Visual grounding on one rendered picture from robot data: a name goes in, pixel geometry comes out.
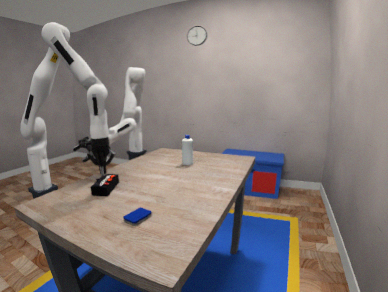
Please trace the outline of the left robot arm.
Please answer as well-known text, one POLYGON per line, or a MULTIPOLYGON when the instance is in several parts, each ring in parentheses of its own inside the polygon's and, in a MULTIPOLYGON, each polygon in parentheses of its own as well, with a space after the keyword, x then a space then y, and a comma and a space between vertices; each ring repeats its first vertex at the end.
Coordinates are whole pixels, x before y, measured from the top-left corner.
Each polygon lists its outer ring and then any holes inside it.
POLYGON ((144 78, 145 78, 144 69, 133 68, 133 67, 129 67, 127 69, 123 114, 122 114, 120 123, 110 128, 110 129, 115 129, 115 134, 109 135, 109 145, 114 141, 118 140, 123 135, 130 132, 129 151, 131 152, 142 151, 141 107, 136 107, 136 106, 141 101, 141 97, 142 97, 141 91, 143 87, 144 78), (130 83, 137 83, 137 84, 131 88, 130 83), (137 100, 137 105, 136 105, 136 100, 137 100), (137 119, 137 121, 135 122, 133 119, 137 119))

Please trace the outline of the black power strip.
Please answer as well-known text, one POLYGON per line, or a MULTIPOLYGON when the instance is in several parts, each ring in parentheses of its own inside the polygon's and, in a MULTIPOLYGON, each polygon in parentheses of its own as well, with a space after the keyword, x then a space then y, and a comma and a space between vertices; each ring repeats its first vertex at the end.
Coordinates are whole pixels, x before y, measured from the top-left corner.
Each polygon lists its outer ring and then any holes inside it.
POLYGON ((108 197, 119 183, 119 175, 106 174, 105 176, 101 176, 99 179, 96 180, 97 181, 91 186, 92 196, 108 197))

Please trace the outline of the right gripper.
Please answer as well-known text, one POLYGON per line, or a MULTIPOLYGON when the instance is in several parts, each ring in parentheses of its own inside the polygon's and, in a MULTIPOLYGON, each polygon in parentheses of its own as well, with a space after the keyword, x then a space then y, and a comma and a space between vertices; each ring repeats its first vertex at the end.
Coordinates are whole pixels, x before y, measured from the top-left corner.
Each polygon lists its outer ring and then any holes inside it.
POLYGON ((94 163, 94 165, 99 166, 100 174, 105 175, 107 173, 106 166, 109 165, 109 163, 116 155, 115 152, 111 151, 111 148, 109 146, 109 136, 105 138, 97 138, 97 139, 91 138, 91 145, 92 145, 91 151, 87 154, 87 156, 94 163), (107 160, 108 153, 110 157, 107 160))

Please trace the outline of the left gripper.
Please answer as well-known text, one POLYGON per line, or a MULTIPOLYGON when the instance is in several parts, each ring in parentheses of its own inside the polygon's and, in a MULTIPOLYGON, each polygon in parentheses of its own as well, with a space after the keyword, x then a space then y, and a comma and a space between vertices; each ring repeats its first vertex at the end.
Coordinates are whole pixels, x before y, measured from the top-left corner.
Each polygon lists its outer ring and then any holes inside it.
MULTIPOLYGON (((83 139, 81 139, 81 140, 79 140, 78 143, 79 143, 78 145, 73 147, 73 151, 74 152, 77 151, 80 148, 86 148, 89 152, 91 151, 91 140, 89 140, 88 136, 83 138, 83 139), (83 141, 83 143, 81 143, 82 141, 83 141), (89 142, 84 142, 84 141, 89 141, 89 142)), ((82 159, 82 162, 84 163, 84 162, 87 162, 88 160, 90 160, 90 159, 88 158, 88 156, 86 156, 86 157, 84 157, 82 159)))

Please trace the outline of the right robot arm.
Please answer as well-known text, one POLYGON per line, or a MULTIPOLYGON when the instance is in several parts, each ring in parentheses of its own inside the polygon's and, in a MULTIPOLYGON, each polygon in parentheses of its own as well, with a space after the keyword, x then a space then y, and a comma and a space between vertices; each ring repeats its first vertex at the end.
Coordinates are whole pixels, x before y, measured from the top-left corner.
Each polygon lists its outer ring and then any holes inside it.
POLYGON ((27 147, 27 155, 33 188, 38 191, 50 188, 52 183, 46 153, 46 126, 44 120, 36 116, 51 92, 60 59, 78 83, 88 91, 91 138, 105 138, 109 134, 115 134, 115 129, 109 129, 108 133, 107 112, 104 106, 107 90, 87 63, 67 43, 70 38, 68 28, 50 22, 43 27, 41 35, 49 48, 44 60, 34 72, 20 125, 20 132, 24 139, 35 138, 27 147))

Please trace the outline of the white bottle with blue cap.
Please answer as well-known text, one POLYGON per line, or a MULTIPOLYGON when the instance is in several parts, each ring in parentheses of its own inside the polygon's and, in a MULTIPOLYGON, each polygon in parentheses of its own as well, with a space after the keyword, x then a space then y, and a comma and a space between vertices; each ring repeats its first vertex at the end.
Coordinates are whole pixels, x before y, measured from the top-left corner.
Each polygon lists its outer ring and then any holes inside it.
POLYGON ((193 164, 193 140, 190 138, 190 135, 185 135, 185 138, 182 140, 182 164, 193 164))

